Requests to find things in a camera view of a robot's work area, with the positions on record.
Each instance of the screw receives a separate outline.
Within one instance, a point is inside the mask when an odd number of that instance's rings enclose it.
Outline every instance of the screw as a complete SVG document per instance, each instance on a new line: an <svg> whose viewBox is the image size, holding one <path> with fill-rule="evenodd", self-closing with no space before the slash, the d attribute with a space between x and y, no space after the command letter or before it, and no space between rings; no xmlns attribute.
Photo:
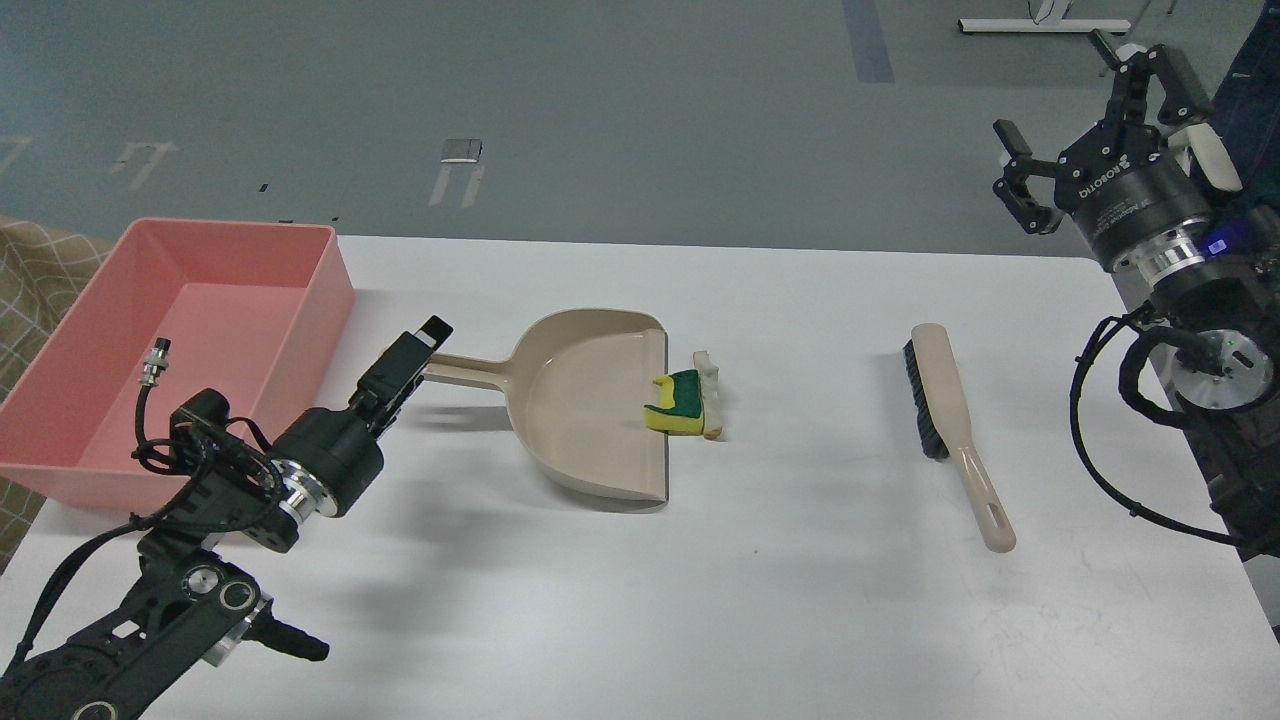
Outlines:
<svg viewBox="0 0 1280 720"><path fill-rule="evenodd" d="M218 587L218 573L212 568L196 568L187 575L184 584L188 591L205 594Z"/></svg>
<svg viewBox="0 0 1280 720"><path fill-rule="evenodd" d="M253 602L253 588L248 583L236 582L223 588L223 607L241 610Z"/></svg>
<svg viewBox="0 0 1280 720"><path fill-rule="evenodd" d="M119 714L115 711L115 706L105 700L96 700L72 715L72 720L115 720Z"/></svg>

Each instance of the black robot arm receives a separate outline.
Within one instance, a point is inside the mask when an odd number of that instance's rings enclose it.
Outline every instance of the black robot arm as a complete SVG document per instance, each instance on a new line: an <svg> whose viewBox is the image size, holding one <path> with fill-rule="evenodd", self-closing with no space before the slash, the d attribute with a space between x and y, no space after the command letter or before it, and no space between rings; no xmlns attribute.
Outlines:
<svg viewBox="0 0 1280 720"><path fill-rule="evenodd" d="M1085 469L1132 515L1162 527L1256 553L1280 555L1280 316L1276 292L1262 282L1260 255L1280 247L1280 218L1260 206L1243 220L1217 227L1204 196L1169 151L1165 132L1147 124L1152 77L1165 90L1157 120L1175 132L1201 123L1212 104L1176 49L1157 45L1121 60L1102 33L1094 47L1115 72L1101 120L1057 155L1037 160L1018 128L996 120L1010 160L993 191L1028 233L1050 233L1071 218L1107 273L1137 270L1151 288L1133 314L1085 345L1071 389L1071 430ZM1053 182L1053 206L1032 196L1030 177ZM1217 237L1239 227L1249 242ZM1233 251L1222 249L1234 245ZM1149 420L1184 430L1208 480L1210 506L1229 534L1165 518L1125 497L1089 461L1079 434L1078 402L1084 375L1106 342L1123 328L1138 338L1120 368L1117 391ZM1165 410L1138 389L1151 357L1167 355L1174 406Z"/></svg>
<svg viewBox="0 0 1280 720"><path fill-rule="evenodd" d="M421 384L428 360L449 333L434 316L417 332L402 333L360 379L347 409L312 407L261 448L228 432L238 419L214 389L170 415L168 439L142 437L146 393L165 366L168 341L157 342L142 377L134 456L152 470L191 479L157 512L93 538L54 573L0 678L0 720L131 720L197 660L218 665L242 641L324 660L328 644L276 620L273 598L211 548L224 533L243 532L287 552L310 515L347 512L381 470L378 437ZM61 647L27 659L88 553L136 529L150 530L138 542L141 577L119 607Z"/></svg>

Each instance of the beige dustpan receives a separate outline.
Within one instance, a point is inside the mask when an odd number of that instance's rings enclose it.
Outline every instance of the beige dustpan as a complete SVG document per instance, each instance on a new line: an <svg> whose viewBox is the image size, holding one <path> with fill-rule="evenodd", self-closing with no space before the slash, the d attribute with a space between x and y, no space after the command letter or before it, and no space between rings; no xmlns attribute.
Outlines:
<svg viewBox="0 0 1280 720"><path fill-rule="evenodd" d="M426 379L495 388L516 437L553 480L626 500L667 501L667 436L644 424L667 333L649 315L566 310L525 332L500 363L435 354Z"/></svg>

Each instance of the pink storage box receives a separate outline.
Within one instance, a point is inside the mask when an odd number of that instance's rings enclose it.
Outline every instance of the pink storage box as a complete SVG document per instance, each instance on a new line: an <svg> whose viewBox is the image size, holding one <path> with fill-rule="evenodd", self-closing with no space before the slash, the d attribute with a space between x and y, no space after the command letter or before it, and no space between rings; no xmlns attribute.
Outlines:
<svg viewBox="0 0 1280 720"><path fill-rule="evenodd" d="M0 405L0 475L68 505L155 510L186 482L129 457L155 338L173 347L148 438L211 387L274 439L314 402L353 302L333 228L137 220Z"/></svg>

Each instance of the beige checkered cloth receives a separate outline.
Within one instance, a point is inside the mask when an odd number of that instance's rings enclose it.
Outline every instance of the beige checkered cloth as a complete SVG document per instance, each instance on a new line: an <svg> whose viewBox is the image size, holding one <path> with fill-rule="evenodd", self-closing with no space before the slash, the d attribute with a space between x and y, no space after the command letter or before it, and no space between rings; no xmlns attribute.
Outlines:
<svg viewBox="0 0 1280 720"><path fill-rule="evenodd" d="M0 401L110 250L101 240L0 215ZM0 478L0 573L44 501Z"/></svg>

